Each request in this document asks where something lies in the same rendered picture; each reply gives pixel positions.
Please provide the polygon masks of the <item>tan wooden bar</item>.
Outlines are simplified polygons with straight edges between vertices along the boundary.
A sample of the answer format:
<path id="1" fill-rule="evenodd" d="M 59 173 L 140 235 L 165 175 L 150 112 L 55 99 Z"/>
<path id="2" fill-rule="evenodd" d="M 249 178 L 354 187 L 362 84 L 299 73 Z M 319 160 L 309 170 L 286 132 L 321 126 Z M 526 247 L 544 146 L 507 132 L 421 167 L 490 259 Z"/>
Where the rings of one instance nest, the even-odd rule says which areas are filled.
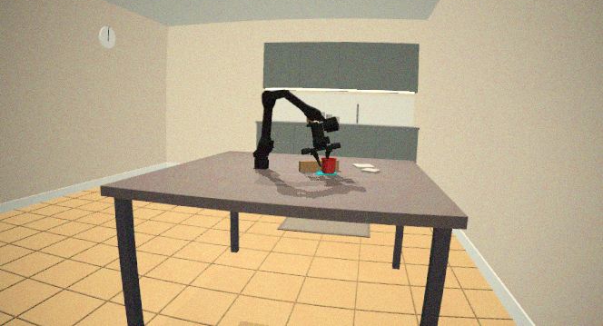
<path id="1" fill-rule="evenodd" d="M 299 161 L 299 172 L 321 171 L 317 161 Z M 336 160 L 335 171 L 339 171 L 339 160 Z"/>

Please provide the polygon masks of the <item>red translucent cup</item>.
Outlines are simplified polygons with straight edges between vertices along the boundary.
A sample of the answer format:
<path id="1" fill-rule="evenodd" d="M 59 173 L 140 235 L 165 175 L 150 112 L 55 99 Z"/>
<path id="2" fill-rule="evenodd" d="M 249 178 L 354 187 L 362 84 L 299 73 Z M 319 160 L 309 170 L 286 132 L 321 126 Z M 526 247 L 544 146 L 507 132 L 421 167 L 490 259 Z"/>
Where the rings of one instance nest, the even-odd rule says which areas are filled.
<path id="1" fill-rule="evenodd" d="M 335 172 L 335 163 L 336 163 L 336 158 L 330 158 L 329 160 L 326 159 L 326 157 L 321 158 L 322 162 L 321 162 L 321 171 L 323 173 L 334 173 Z"/>

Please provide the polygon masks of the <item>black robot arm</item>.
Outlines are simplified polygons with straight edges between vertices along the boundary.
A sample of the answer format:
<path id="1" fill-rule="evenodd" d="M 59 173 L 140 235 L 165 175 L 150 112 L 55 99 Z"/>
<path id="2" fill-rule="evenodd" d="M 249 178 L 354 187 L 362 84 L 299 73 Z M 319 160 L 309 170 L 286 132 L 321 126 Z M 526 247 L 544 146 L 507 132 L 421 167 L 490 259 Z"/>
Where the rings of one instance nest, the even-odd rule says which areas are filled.
<path id="1" fill-rule="evenodd" d="M 324 131 L 327 133 L 339 131 L 340 129 L 336 116 L 326 119 L 323 115 L 321 115 L 321 111 L 319 109 L 306 104 L 303 100 L 294 96 L 288 90 L 282 89 L 279 91 L 264 91 L 261 98 L 263 106 L 262 136 L 258 142 L 257 149 L 252 153 L 254 157 L 253 169 L 265 170 L 269 168 L 268 156 L 272 151 L 274 143 L 274 140 L 271 139 L 272 108 L 274 107 L 276 100 L 286 98 L 292 104 L 301 109 L 309 120 L 323 122 L 308 122 L 306 126 L 311 127 L 312 135 L 324 133 Z M 324 138 L 321 135 L 320 138 L 316 138 L 316 136 L 314 136 L 312 143 L 313 147 L 316 147 L 317 149 L 326 148 L 327 144 L 330 143 L 330 138 L 329 136 Z"/>

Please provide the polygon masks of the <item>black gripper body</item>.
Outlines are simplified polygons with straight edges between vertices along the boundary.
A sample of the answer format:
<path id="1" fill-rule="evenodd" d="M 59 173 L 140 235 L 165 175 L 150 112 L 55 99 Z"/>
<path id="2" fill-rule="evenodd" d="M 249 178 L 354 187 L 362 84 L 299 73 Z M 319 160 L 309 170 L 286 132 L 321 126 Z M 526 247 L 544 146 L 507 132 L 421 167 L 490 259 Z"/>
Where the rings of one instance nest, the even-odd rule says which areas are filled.
<path id="1" fill-rule="evenodd" d="M 316 136 L 316 138 L 320 138 L 320 135 L 323 136 L 324 138 L 324 133 L 319 133 L 319 134 L 315 134 L 312 136 L 312 138 L 314 138 L 314 136 Z M 326 150 L 327 151 L 331 151 L 331 149 L 338 149 L 341 148 L 341 144 L 340 143 L 332 143 L 331 145 L 327 145 L 326 148 L 321 148 L 321 149 L 316 149 L 316 147 L 310 149 L 310 148 L 304 148 L 301 149 L 301 155 L 303 154 L 308 154 L 308 153 L 316 153 L 317 151 L 322 151 L 322 150 Z"/>

